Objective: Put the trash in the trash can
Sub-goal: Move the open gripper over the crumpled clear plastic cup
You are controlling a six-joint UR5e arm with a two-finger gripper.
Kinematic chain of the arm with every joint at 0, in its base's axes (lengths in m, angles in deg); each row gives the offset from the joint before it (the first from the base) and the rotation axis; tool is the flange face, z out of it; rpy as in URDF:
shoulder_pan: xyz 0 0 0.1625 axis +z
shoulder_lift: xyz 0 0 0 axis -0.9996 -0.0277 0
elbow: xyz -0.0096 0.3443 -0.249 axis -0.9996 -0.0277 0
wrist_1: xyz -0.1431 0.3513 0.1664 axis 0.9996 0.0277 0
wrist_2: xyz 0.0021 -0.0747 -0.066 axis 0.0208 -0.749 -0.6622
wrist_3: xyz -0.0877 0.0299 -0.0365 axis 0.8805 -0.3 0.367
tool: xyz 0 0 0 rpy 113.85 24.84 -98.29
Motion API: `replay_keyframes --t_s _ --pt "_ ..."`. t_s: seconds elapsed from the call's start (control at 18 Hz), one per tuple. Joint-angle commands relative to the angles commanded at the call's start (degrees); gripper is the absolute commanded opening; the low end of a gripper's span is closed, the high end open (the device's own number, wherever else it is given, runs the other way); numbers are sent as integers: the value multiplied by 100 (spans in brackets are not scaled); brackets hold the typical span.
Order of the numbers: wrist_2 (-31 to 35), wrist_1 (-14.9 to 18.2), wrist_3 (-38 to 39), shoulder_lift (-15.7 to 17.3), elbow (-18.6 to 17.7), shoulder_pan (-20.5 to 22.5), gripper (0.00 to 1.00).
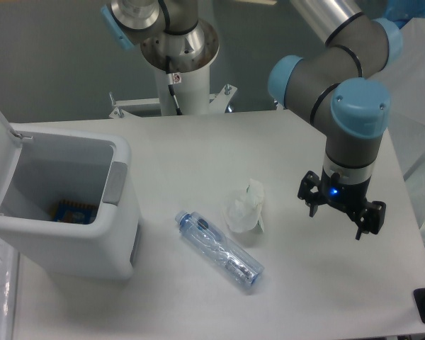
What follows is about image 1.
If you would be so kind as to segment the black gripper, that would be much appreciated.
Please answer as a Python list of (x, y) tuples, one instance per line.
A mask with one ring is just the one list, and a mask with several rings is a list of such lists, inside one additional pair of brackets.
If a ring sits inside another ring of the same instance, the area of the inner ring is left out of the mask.
[(382, 201), (368, 202), (366, 193), (370, 178), (348, 184), (332, 177), (333, 173), (322, 169), (321, 179), (313, 171), (302, 178), (297, 196), (309, 208), (309, 216), (314, 217), (320, 205), (328, 205), (347, 213), (357, 225), (355, 240), (362, 234), (377, 235), (384, 224), (387, 206)]

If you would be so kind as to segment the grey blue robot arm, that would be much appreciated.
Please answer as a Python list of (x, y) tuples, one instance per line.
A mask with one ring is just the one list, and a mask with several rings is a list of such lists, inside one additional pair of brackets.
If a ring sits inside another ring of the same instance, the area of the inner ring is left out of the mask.
[[(311, 214), (328, 205), (347, 214), (358, 234), (377, 234), (386, 205), (366, 198), (387, 128), (390, 94), (374, 74), (403, 48), (399, 28), (369, 19), (354, 1), (295, 1), (294, 7), (324, 43), (313, 59), (282, 58), (268, 92), (326, 137), (321, 174), (308, 172), (299, 199)], [(157, 78), (163, 115), (211, 113), (209, 67), (218, 54), (215, 29), (196, 1), (109, 1), (101, 14), (125, 50), (139, 46)]]

